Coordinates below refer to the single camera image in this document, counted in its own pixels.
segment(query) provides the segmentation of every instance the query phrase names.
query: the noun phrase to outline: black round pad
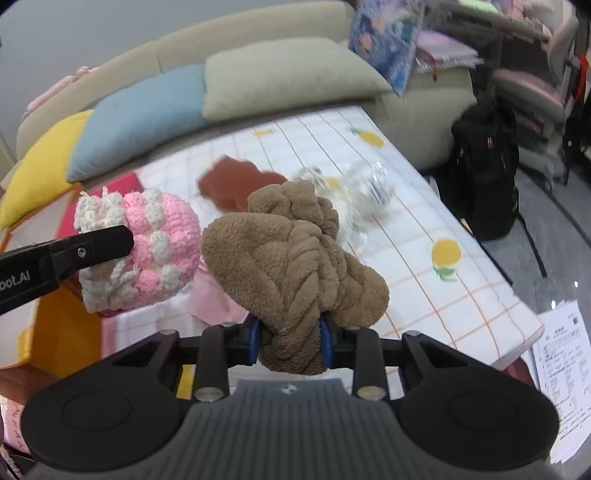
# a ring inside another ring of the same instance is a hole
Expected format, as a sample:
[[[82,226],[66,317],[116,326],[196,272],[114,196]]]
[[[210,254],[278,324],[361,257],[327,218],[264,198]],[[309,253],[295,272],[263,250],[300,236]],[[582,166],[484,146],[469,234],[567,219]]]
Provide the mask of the black round pad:
[[[449,368],[401,400],[400,425],[446,463],[504,471],[545,458],[558,433],[554,406],[537,390],[493,369]]]
[[[174,394],[131,368],[74,374],[33,397],[21,428],[36,460],[60,470],[100,472],[135,463],[176,433]]]

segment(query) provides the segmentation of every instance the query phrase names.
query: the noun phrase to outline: beige sofa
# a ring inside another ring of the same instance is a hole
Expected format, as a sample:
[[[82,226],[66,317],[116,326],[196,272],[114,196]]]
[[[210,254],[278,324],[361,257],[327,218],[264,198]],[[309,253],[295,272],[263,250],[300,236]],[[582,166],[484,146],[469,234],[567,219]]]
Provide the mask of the beige sofa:
[[[202,63],[215,52],[254,41],[309,36],[345,41],[353,13],[350,5],[336,0],[277,5],[220,17],[140,45],[72,83],[26,117],[18,129],[17,160],[57,121],[93,106],[127,85],[179,66]],[[468,71],[452,69],[440,72],[436,82],[430,74],[413,73],[403,98],[389,93],[354,103],[363,106],[415,167],[423,169],[447,159],[452,145],[450,126],[474,101]],[[276,116],[283,115],[285,112],[278,112]],[[260,121],[259,117],[217,125],[167,145],[159,152],[168,153],[187,142]],[[153,153],[148,154],[136,159],[133,165],[153,158]],[[6,185],[8,180],[5,178],[2,184]]]

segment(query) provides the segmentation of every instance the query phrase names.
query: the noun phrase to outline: pink crocheted object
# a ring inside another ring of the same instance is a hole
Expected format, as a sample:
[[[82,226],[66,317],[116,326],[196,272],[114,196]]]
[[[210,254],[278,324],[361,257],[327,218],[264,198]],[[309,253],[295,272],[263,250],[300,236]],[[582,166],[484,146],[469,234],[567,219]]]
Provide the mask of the pink crocheted object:
[[[84,233],[125,225],[134,248],[123,259],[80,272],[89,312],[129,310],[163,301],[191,282],[201,251],[199,220],[175,195],[150,189],[125,196],[103,190],[103,198],[83,195],[74,227]]]

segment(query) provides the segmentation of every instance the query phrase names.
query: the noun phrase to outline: brown towel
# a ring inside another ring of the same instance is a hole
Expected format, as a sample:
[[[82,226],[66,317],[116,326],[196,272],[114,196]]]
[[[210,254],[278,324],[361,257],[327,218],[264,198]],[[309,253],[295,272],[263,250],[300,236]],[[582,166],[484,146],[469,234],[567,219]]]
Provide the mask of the brown towel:
[[[320,314],[332,312],[340,326],[370,326],[384,314],[389,290],[323,233],[336,236],[337,214],[330,201],[314,201],[310,182],[275,187],[253,193],[249,208],[282,215],[225,215],[205,229],[202,253],[223,290],[265,323],[261,362],[271,370],[314,375],[326,369]]]
[[[314,185],[308,180],[269,185],[251,193],[248,211],[273,213],[291,220],[308,220],[333,239],[339,233],[337,211],[332,208],[329,199],[316,196]]]

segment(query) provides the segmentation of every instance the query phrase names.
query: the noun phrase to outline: yellow pillow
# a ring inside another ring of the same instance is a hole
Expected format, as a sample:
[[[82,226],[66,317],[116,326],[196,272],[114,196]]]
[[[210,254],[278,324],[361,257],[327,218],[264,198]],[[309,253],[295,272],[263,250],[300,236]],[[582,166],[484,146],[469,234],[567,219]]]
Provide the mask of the yellow pillow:
[[[12,176],[0,203],[0,228],[66,192],[70,154],[94,110],[75,113],[56,123],[29,149]]]

